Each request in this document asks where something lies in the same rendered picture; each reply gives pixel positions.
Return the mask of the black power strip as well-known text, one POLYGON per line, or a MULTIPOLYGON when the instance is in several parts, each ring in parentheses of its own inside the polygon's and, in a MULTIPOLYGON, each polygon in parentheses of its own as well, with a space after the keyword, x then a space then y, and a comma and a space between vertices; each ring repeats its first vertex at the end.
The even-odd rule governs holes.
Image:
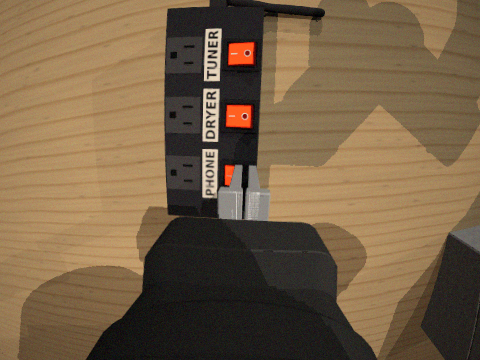
POLYGON ((325 15, 256 0, 167 9, 168 215, 217 218, 218 190, 229 187, 234 166, 257 166, 264 12, 325 15))

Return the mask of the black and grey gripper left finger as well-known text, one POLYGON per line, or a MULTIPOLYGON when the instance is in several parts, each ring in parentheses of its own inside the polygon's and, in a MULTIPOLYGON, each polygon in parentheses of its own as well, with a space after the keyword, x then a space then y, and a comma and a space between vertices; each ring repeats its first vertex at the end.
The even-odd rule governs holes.
POLYGON ((245 165, 235 165, 229 187, 218 190, 218 219, 242 220, 245 165))

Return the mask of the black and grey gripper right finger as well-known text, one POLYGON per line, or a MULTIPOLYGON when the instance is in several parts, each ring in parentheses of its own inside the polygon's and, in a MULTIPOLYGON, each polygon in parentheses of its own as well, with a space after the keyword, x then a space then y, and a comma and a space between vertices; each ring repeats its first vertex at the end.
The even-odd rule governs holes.
POLYGON ((246 165, 244 189, 244 220, 268 221, 269 189, 260 189, 257 166, 246 165))

